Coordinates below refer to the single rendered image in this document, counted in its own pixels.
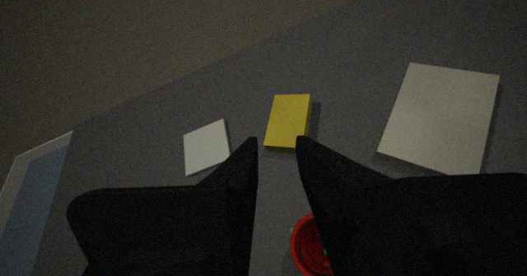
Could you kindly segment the olive yellow rectangular block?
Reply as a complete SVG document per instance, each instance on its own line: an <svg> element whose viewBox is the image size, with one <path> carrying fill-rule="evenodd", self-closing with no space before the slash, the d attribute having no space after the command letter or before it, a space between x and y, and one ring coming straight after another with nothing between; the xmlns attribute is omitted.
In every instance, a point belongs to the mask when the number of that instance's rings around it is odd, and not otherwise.
<svg viewBox="0 0 527 276"><path fill-rule="evenodd" d="M296 154L296 137L308 137L310 94L275 95L263 146L268 152Z"/></svg>

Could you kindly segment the grey flat square pad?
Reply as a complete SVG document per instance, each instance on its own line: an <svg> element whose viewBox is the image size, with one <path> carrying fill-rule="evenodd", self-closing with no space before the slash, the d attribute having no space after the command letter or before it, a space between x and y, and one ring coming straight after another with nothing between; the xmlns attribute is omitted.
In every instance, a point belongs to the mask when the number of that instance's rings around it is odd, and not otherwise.
<svg viewBox="0 0 527 276"><path fill-rule="evenodd" d="M230 155L224 119L184 135L184 164L187 177L221 165Z"/></svg>

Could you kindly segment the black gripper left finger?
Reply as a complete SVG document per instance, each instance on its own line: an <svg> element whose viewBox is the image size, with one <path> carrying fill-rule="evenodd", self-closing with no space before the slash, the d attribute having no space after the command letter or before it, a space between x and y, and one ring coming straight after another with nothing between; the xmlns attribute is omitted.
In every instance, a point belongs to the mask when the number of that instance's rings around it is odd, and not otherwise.
<svg viewBox="0 0 527 276"><path fill-rule="evenodd" d="M259 181L258 140L248 137L196 185L93 189L67 219L90 263L99 253L208 249L217 276L249 276Z"/></svg>

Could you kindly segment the red cup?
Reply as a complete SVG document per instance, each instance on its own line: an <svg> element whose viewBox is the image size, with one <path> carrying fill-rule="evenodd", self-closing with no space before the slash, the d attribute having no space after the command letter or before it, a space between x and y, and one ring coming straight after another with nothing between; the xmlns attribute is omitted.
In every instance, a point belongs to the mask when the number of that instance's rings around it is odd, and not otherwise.
<svg viewBox="0 0 527 276"><path fill-rule="evenodd" d="M321 236L313 213L303 217L292 231L291 256L296 267L305 276L333 276L329 257L324 255L325 247L320 240ZM329 262L329 267L322 265L324 260Z"/></svg>

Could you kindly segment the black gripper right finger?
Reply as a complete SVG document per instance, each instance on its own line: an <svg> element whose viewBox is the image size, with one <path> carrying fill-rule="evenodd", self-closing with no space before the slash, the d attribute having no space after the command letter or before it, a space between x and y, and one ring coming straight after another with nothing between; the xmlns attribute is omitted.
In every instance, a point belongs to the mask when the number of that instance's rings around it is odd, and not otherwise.
<svg viewBox="0 0 527 276"><path fill-rule="evenodd" d="M333 276L396 276L425 216L527 213L523 173L394 180L305 135L296 159Z"/></svg>

